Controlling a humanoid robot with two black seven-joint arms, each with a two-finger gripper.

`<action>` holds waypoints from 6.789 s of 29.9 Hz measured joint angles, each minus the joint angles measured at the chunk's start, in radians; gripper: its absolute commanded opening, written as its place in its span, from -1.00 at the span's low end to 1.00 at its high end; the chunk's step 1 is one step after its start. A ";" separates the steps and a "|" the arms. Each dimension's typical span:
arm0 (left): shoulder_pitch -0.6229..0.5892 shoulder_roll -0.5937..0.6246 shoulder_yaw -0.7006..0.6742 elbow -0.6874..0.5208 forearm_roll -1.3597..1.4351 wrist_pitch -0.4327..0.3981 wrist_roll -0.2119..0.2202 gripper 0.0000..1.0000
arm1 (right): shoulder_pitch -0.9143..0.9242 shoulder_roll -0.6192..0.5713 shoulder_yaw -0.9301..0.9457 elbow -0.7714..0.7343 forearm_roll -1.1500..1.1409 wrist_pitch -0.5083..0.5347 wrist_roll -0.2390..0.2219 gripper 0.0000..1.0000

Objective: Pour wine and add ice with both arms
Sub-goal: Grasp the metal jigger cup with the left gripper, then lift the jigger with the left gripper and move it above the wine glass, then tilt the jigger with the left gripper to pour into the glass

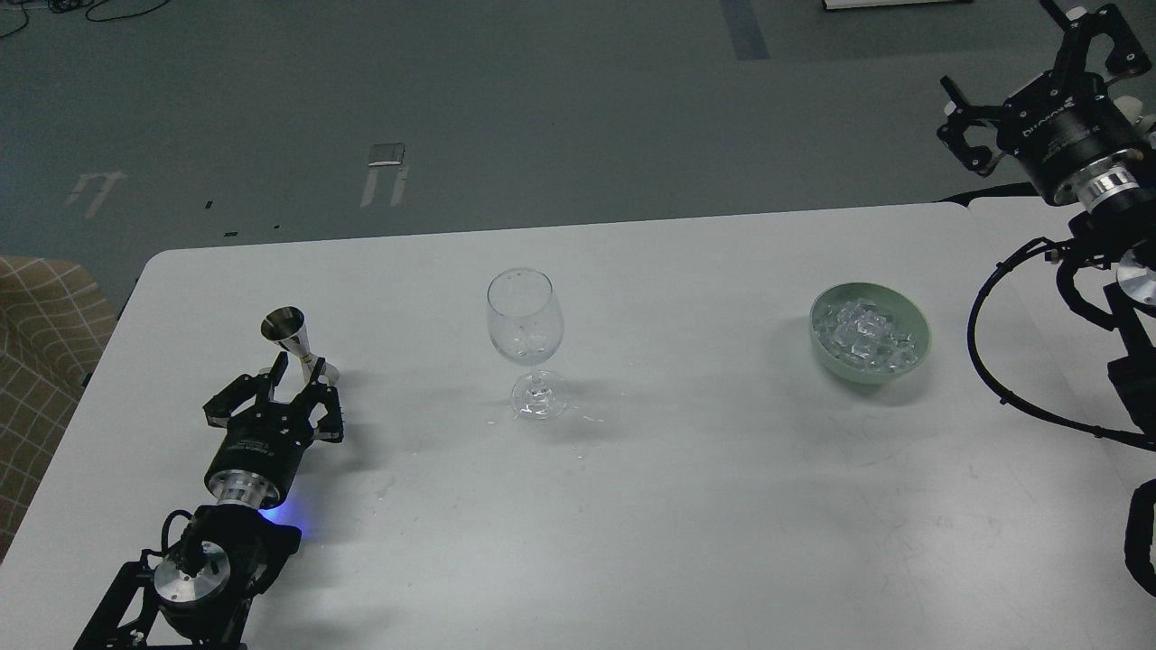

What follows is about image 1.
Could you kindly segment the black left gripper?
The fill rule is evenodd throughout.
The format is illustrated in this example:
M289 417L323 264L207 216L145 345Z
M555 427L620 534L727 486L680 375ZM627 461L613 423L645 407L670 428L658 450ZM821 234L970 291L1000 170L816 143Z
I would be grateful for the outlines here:
M326 359L314 359L292 402L274 402L277 379L268 371L242 374L203 404L206 424L227 431L205 473L218 505L284 504L305 450L344 441L339 378Z

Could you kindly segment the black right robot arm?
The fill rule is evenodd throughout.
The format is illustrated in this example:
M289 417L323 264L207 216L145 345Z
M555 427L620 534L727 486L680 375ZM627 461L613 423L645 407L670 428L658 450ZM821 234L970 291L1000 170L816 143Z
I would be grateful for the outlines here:
M1153 62L1114 3L1064 12L1045 1L1043 9L1062 32L1051 69L998 106L976 106L951 77L940 81L949 102L938 140L963 167L986 177L1011 157L1045 204L1082 207L1069 221L1069 239L1037 237L996 264L968 313L968 354L1001 404L1045 423L1151 451L1155 350L1142 320L1153 318L1153 130L1124 115L1109 90L1148 73ZM1136 433L1081 423L1028 402L983 362L977 344L981 308L1003 276L1037 254L1054 265L1058 296L1073 313L1122 338L1122 359L1106 371Z

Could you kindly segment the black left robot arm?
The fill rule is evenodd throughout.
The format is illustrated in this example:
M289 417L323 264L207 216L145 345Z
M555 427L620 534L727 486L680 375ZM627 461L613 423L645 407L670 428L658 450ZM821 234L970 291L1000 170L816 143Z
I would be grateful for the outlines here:
M344 423L339 371L309 359L304 384L288 402L275 390L288 354L261 374L243 374L203 404L207 424L222 428L205 474L210 505L175 510L186 525L175 542L162 527L160 551L124 563L79 634L79 649L144 649L164 618L185 649L242 649L249 610L301 551L302 531L267 517L283 505L314 441L339 443Z

